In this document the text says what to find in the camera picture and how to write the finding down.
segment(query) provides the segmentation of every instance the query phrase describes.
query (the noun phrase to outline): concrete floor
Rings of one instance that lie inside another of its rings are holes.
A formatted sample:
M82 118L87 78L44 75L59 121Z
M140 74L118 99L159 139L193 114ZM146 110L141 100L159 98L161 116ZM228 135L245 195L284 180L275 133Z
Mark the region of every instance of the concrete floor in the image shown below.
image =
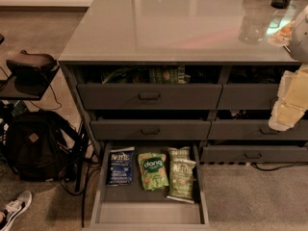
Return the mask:
M82 12L0 12L0 65L25 49L61 55ZM61 72L52 83L63 107L59 114L78 126L80 117ZM50 90L35 102L42 108L57 107ZM27 103L30 110L35 110ZM217 231L306 231L308 230L308 166L273 172L240 165L203 165L210 224ZM91 178L85 204L85 225L90 222L98 174ZM12 231L81 230L82 196L65 192L59 182L25 182L0 166L0 207L20 192L33 193L33 203L13 224Z

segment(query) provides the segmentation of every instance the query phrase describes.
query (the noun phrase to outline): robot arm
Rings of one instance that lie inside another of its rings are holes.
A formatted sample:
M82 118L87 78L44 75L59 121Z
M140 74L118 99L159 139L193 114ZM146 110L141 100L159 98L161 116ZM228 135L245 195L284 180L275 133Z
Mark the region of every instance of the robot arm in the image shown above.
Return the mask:
M281 79L278 100L269 119L269 127L286 131L308 110L308 6L298 15L289 40L290 55L302 62L298 71L286 71Z

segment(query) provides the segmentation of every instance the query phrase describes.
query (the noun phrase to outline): dark blue snack bag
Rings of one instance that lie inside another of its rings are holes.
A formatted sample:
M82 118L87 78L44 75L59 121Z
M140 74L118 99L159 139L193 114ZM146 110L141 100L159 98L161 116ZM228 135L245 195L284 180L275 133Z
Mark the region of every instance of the dark blue snack bag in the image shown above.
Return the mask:
M133 182L134 147L110 151L106 185L128 185Z

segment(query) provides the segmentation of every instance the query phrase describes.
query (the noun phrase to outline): black backpack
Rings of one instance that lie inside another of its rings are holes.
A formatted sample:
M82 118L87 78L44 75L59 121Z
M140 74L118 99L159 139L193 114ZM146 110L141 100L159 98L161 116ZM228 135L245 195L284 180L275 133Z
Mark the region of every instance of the black backpack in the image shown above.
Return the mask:
M69 149L62 130L74 140ZM67 120L52 111L26 112L13 118L3 155L21 180L72 178L81 137Z

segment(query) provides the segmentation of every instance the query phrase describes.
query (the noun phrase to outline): backpack logo patch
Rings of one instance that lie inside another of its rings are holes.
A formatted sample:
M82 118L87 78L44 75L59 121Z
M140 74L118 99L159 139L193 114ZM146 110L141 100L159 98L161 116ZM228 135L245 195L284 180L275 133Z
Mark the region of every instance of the backpack logo patch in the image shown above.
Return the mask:
M36 134L36 133L32 133L28 139L32 142L32 143L35 143L36 141L38 141L39 139L39 136Z

